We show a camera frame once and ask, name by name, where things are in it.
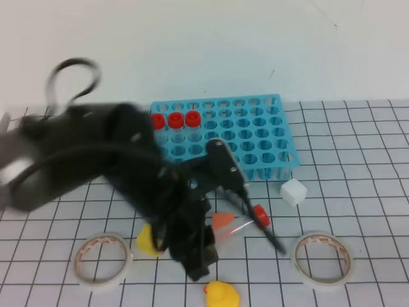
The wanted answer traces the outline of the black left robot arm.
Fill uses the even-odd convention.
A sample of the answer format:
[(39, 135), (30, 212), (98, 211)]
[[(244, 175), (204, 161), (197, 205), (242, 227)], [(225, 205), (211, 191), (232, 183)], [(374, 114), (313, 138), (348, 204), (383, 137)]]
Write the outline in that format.
[(71, 106), (59, 116), (27, 116), (1, 134), (1, 207), (32, 211), (104, 177), (151, 226), (156, 250), (168, 251), (194, 281), (218, 260), (206, 224), (207, 193), (222, 189), (257, 226), (245, 180), (225, 142), (173, 163), (157, 144), (150, 115), (135, 105)]

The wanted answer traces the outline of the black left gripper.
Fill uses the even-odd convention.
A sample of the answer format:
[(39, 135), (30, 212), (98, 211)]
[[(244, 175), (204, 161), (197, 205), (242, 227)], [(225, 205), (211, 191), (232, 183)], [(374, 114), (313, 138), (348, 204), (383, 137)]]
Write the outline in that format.
[(215, 232), (206, 224), (210, 209), (206, 194), (217, 189), (230, 204), (242, 209), (282, 255), (286, 249), (256, 215), (244, 178), (228, 146), (221, 140), (207, 142), (206, 155), (183, 162), (169, 162), (155, 141), (143, 142), (140, 162), (140, 211), (151, 224), (157, 251), (169, 249), (192, 281), (209, 275), (219, 256)]

